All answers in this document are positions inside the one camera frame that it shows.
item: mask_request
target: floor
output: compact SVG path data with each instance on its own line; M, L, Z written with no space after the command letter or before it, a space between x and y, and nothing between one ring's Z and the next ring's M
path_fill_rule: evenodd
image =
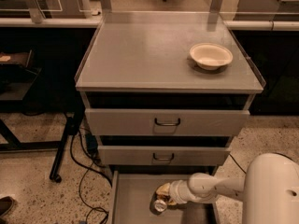
M184 10L208 11L211 0L111 0L114 10ZM231 14L238 0L224 0L222 10ZM64 114L41 114L28 117L19 113L0 113L6 125L23 142L59 140L65 125ZM82 124L81 137L88 133ZM108 210L110 185L94 172L78 166L71 159L72 150L76 159L86 166L93 162L85 155L77 135L73 142L69 137L60 175L61 183L49 180L55 150L39 152L0 153L0 197L10 195L16 200L13 209L3 217L9 224L83 224L100 223L103 212L89 206L101 206ZM0 136L0 145L6 141ZM231 144L232 155L243 169L259 154L280 152L299 162L299 117L251 116L240 134ZM103 170L93 164L93 169ZM243 172L229 157L216 176L243 177ZM221 224L240 224L242 203L224 197L217 200Z

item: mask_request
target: gray countertop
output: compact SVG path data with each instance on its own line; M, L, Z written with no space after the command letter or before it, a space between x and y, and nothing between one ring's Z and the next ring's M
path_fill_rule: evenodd
M202 70L189 56L197 43L222 45L234 59L218 71ZM263 90L221 18L212 13L107 13L82 66L78 91Z

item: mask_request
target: terrazzo floor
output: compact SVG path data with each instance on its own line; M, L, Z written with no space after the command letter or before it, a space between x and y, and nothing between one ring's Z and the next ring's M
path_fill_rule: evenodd
M42 114L27 117L23 114L0 114L0 118L23 142L60 139L65 117L62 114ZM87 132L81 126L81 134ZM9 224L68 224L84 223L92 210L78 195L78 187L86 169L70 158L71 137L60 169L63 181L49 180L55 151L0 153L0 197L10 195L16 200L13 209L4 216ZM279 152L299 163L299 117L251 116L231 144L231 154L247 169L250 162L262 153ZM78 135L73 143L74 155L87 166L92 164L81 149ZM243 172L232 158L219 168L216 176L241 177ZM100 175L89 172L81 186L82 197L93 207L109 208L110 185ZM220 197L217 202L221 224L239 224L242 203ZM91 212L88 223L100 223L103 213Z

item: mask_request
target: shoe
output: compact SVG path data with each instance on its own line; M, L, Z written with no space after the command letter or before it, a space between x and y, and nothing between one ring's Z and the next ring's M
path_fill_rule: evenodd
M1 198L0 199L0 217L2 217L7 212L9 212L9 210L12 208L13 204L14 204L14 200L11 197L7 196L4 198Z
M0 224L7 224L7 222L0 218Z

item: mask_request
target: drawer handle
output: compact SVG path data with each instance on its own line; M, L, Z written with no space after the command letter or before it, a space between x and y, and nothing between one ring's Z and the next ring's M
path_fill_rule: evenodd
M155 119L155 124L159 126L179 126L180 124L180 118L178 118L178 121L176 123L161 123L158 121L158 119Z
M171 154L171 157L169 157L169 158L166 158L166 157L164 157L164 158L163 158L163 157L158 158L158 157L156 156L156 154L153 153L153 154L152 154L152 158L155 159L156 161L171 161L171 160L173 160L173 159L175 158L175 154L172 153L172 154Z

